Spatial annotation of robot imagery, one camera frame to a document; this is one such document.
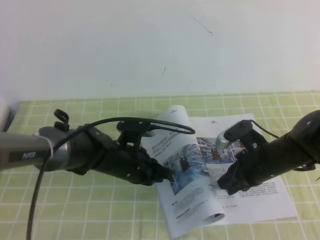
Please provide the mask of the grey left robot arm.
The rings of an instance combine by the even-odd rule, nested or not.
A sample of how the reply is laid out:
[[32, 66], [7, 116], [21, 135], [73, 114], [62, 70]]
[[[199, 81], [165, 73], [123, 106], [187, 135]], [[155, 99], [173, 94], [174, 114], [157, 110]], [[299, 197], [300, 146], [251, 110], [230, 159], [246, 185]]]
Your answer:
[[111, 122], [117, 123], [117, 140], [89, 124], [70, 128], [66, 113], [54, 126], [41, 127], [34, 135], [1, 132], [0, 168], [35, 166], [46, 172], [66, 170], [80, 176], [96, 171], [145, 186], [173, 180], [173, 172], [141, 147], [142, 138], [159, 123], [136, 117], [102, 121]]

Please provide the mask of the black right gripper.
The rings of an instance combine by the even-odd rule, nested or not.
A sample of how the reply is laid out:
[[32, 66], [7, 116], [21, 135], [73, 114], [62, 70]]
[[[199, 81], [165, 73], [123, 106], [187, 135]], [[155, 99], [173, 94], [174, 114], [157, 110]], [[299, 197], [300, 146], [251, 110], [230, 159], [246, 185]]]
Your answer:
[[237, 153], [237, 160], [217, 180], [219, 187], [229, 195], [248, 191], [278, 176], [275, 169], [260, 156], [260, 150], [268, 143], [263, 136], [244, 136], [239, 141], [245, 149]]

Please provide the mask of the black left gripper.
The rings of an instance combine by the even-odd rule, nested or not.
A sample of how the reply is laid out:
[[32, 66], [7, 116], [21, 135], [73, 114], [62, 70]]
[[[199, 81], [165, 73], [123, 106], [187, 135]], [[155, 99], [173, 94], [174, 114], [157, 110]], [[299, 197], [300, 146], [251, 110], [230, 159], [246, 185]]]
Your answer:
[[102, 144], [99, 171], [131, 184], [151, 186], [168, 180], [175, 182], [174, 172], [150, 157], [139, 144], [110, 140]]

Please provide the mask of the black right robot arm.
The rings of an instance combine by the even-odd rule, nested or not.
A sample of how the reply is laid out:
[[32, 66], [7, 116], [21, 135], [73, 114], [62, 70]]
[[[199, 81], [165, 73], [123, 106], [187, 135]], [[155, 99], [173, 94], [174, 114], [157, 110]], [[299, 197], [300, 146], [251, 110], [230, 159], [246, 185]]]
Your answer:
[[222, 151], [240, 141], [244, 149], [217, 183], [229, 195], [252, 187], [289, 171], [315, 170], [320, 162], [320, 112], [302, 117], [288, 133], [268, 142], [254, 130], [253, 120], [241, 120], [221, 132], [215, 141]]

